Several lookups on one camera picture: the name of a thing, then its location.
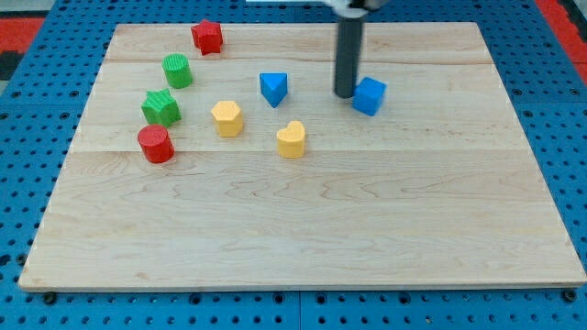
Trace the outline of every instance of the blue block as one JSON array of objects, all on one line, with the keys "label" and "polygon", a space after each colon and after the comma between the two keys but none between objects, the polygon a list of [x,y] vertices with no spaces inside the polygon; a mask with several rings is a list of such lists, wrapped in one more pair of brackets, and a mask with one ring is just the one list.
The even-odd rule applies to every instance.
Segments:
[{"label": "blue block", "polygon": [[355,88],[352,107],[365,115],[375,116],[382,106],[387,84],[365,77]]},{"label": "blue block", "polygon": [[260,93],[272,107],[277,107],[287,95],[287,73],[261,73]]}]

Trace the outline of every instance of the plastic block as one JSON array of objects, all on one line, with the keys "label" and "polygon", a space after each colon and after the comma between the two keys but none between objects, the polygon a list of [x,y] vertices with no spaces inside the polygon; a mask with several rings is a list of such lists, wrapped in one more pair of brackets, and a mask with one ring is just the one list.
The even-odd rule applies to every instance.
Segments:
[{"label": "plastic block", "polygon": [[194,45],[200,49],[202,55],[219,53],[220,46],[224,43],[220,23],[206,19],[192,27],[192,37],[194,37]]},{"label": "plastic block", "polygon": [[277,132],[277,152],[288,159],[300,158],[305,151],[305,129],[301,122],[294,120]]},{"label": "plastic block", "polygon": [[244,122],[240,107],[234,101],[220,101],[212,108],[216,132],[222,138],[236,137],[242,131]]},{"label": "plastic block", "polygon": [[260,93],[272,107],[277,107],[287,95],[287,73],[261,73]]},{"label": "plastic block", "polygon": [[171,54],[163,59],[161,64],[167,83],[173,88],[185,88],[192,84],[190,63],[183,54]]},{"label": "plastic block", "polygon": [[382,106],[383,95],[387,85],[372,78],[365,77],[355,88],[352,107],[365,115],[375,116]]},{"label": "plastic block", "polygon": [[147,99],[143,102],[141,108],[149,124],[160,124],[169,127],[174,122],[182,119],[180,108],[167,88],[158,92],[148,91]]},{"label": "plastic block", "polygon": [[161,125],[143,127],[138,132],[137,140],[143,149],[145,158],[152,163],[165,162],[175,152],[172,141],[169,138],[169,132]]}]

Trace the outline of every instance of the blue perforated surface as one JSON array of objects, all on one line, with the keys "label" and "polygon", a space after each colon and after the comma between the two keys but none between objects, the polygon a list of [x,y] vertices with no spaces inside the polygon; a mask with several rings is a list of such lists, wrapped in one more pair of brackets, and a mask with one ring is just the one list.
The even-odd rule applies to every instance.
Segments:
[{"label": "blue perforated surface", "polygon": [[[244,0],[61,0],[0,98],[0,328],[585,328],[586,290],[29,294],[16,281],[116,23],[331,22]],[[587,90],[531,1],[393,1],[370,21],[475,21],[583,264]]]}]

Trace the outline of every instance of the red cylinder block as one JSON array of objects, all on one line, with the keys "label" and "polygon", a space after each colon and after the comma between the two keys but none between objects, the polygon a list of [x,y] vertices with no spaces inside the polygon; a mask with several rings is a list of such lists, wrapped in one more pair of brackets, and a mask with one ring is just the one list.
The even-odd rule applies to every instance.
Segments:
[{"label": "red cylinder block", "polygon": [[175,152],[165,126],[145,126],[138,132],[137,140],[143,149],[145,158],[152,163],[163,163],[169,160]]}]

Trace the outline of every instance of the yellow heart block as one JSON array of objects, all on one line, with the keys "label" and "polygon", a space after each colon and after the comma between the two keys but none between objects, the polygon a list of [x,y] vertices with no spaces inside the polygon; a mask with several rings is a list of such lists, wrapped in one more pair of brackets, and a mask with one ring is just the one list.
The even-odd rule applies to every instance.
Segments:
[{"label": "yellow heart block", "polygon": [[240,107],[234,101],[220,101],[212,108],[216,132],[222,138],[236,137],[242,131],[244,122]]},{"label": "yellow heart block", "polygon": [[300,158],[304,155],[305,129],[301,122],[291,121],[277,132],[277,152],[284,158]]}]

